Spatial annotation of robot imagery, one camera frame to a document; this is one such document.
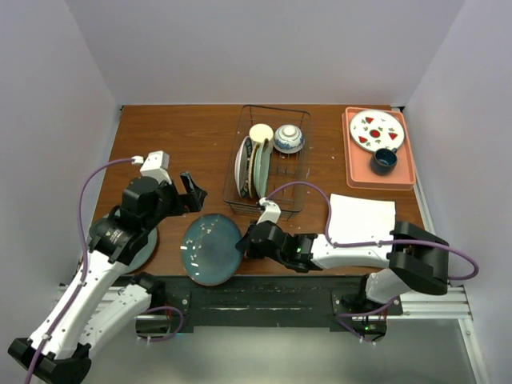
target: white paper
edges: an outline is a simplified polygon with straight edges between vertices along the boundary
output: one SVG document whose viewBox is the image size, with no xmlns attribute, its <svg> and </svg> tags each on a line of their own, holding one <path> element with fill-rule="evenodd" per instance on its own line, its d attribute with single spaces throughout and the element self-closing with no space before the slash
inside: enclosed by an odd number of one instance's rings
<svg viewBox="0 0 512 384">
<path fill-rule="evenodd" d="M 334 242 L 392 240 L 395 224 L 394 202 L 350 198 L 331 194 L 332 216 L 329 235 Z"/>
</svg>

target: plate with red pattern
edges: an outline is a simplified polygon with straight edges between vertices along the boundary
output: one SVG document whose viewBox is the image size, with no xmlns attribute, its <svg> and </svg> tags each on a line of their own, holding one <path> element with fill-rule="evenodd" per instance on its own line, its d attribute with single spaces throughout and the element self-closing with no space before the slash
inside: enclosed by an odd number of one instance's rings
<svg viewBox="0 0 512 384">
<path fill-rule="evenodd" d="M 364 150 L 398 149 L 406 138 L 402 124 L 383 110 L 362 110 L 350 120 L 350 136 Z"/>
</svg>

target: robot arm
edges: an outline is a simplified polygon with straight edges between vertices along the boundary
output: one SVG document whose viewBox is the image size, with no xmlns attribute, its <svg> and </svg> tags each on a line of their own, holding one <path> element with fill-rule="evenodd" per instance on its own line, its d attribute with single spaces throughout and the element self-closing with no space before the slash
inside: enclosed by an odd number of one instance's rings
<svg viewBox="0 0 512 384">
<path fill-rule="evenodd" d="M 353 302 L 365 309 L 375 308 L 392 298 L 415 290 L 442 295 L 448 289 L 448 252 L 432 246 L 378 245 L 334 247 L 324 234 L 284 232 L 277 224 L 278 205 L 263 198 L 260 219 L 252 222 L 237 248 L 248 258 L 270 257 L 297 272 L 324 270 L 336 266 L 373 266 L 382 271 L 363 279 L 361 292 Z M 390 233 L 395 240 L 424 240 L 448 245 L 447 242 L 408 222 L 396 222 Z"/>
<path fill-rule="evenodd" d="M 136 157 L 134 162 L 140 164 L 142 158 Z M 18 338 L 11 344 L 9 354 L 26 369 L 35 351 L 43 346 L 34 374 L 45 382 L 82 382 L 90 368 L 90 359 L 132 317 L 147 310 L 155 294 L 163 289 L 158 280 L 141 274 L 118 300 L 91 318 L 105 292 L 124 274 L 137 252 L 147 244 L 149 232 L 161 220 L 199 212 L 202 208 L 207 193 L 195 185 L 188 173 L 183 173 L 186 194 L 179 194 L 167 173 L 168 163 L 169 156 L 162 151 L 149 154 L 141 167 L 142 176 L 132 180 L 124 190 L 121 205 L 91 227 L 90 263 L 85 281 L 81 280 L 80 270 L 40 327 L 29 338 Z M 49 324 L 69 305 L 78 285 L 82 288 L 73 304 L 55 331 L 47 334 Z"/>
</svg>

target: blue and white bowl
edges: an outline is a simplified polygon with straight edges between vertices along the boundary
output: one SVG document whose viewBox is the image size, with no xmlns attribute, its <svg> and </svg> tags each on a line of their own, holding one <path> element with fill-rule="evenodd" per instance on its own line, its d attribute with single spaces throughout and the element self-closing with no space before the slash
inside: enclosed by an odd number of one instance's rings
<svg viewBox="0 0 512 384">
<path fill-rule="evenodd" d="M 285 124 L 274 134 L 274 148 L 284 154 L 295 154 L 304 146 L 304 135 L 298 126 Z"/>
</svg>

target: orange tray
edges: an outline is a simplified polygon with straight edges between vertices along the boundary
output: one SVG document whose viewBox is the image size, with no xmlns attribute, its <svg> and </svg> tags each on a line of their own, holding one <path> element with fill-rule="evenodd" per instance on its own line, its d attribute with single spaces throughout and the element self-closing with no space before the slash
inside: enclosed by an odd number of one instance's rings
<svg viewBox="0 0 512 384">
<path fill-rule="evenodd" d="M 364 150 L 352 139 L 349 132 L 350 120 L 357 113 L 367 108 L 349 106 L 342 116 L 343 141 L 345 145 L 346 184 L 352 188 L 367 188 L 371 190 L 412 190 L 416 183 L 414 158 L 410 148 L 409 133 L 403 114 L 386 110 L 403 126 L 406 139 L 398 148 L 398 162 L 394 170 L 385 176 L 374 174 L 370 169 L 370 159 L 373 153 Z"/>
</svg>

